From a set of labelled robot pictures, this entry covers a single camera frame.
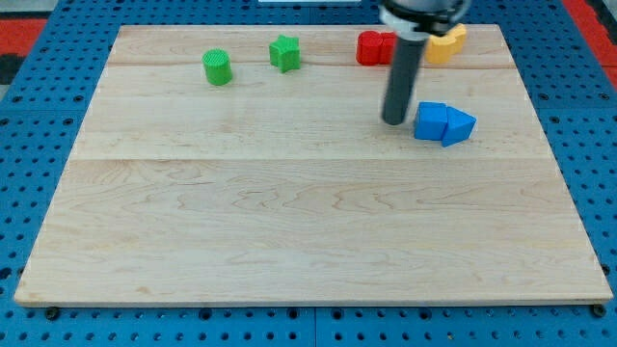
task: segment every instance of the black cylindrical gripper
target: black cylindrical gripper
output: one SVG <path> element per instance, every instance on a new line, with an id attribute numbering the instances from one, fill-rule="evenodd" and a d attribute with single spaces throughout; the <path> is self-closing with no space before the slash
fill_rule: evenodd
<path id="1" fill-rule="evenodd" d="M 382 119 L 390 125 L 405 121 L 426 40 L 396 39 Z"/>

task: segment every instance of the red pegboard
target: red pegboard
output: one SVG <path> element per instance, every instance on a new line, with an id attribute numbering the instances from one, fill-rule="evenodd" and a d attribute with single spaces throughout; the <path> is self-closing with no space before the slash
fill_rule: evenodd
<path id="1" fill-rule="evenodd" d="M 577 25 L 596 59 L 604 68 L 606 75 L 617 88 L 617 46 L 610 38 L 606 28 L 598 20 L 595 10 L 585 0 L 563 0 L 563 4 Z"/>
<path id="2" fill-rule="evenodd" d="M 46 23 L 47 19 L 0 19 L 0 55 L 27 56 Z"/>

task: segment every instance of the red surface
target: red surface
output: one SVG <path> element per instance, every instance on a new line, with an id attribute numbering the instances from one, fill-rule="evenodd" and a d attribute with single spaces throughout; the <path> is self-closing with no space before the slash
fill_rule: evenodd
<path id="1" fill-rule="evenodd" d="M 375 31 L 365 31 L 358 36 L 356 60 L 364 66 L 378 65 L 381 57 L 382 36 Z"/>
<path id="2" fill-rule="evenodd" d="M 396 34 L 394 33 L 382 33 L 382 50 L 379 56 L 379 64 L 389 65 L 392 61 L 392 53 L 394 52 L 394 45 L 396 44 Z"/>
<path id="3" fill-rule="evenodd" d="M 0 54 L 25 57 L 47 19 L 0 19 Z"/>
<path id="4" fill-rule="evenodd" d="M 606 75 L 617 88 L 617 46 L 608 38 L 606 28 L 598 21 L 596 12 L 585 0 L 563 0 L 580 33 L 604 68 Z"/>

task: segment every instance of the blue cube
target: blue cube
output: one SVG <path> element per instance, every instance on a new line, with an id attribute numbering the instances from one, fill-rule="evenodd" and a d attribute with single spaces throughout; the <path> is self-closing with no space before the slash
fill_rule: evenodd
<path id="1" fill-rule="evenodd" d="M 475 117 L 454 107 L 447 107 L 447 126 L 443 132 L 442 146 L 448 147 L 468 139 L 474 125 Z"/>
<path id="2" fill-rule="evenodd" d="M 447 125 L 446 106 L 439 102 L 420 102 L 414 121 L 414 137 L 418 140 L 439 141 Z"/>

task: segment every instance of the wooden board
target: wooden board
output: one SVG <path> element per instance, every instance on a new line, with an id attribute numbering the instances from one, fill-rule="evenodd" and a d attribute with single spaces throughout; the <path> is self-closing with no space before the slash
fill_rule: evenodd
<path id="1" fill-rule="evenodd" d="M 384 27 L 123 27 L 15 299 L 31 307 L 484 306 L 612 297 L 496 26 L 417 99 L 469 141 L 379 120 Z M 302 69 L 268 62 L 298 36 Z M 205 82 L 225 48 L 233 81 Z"/>

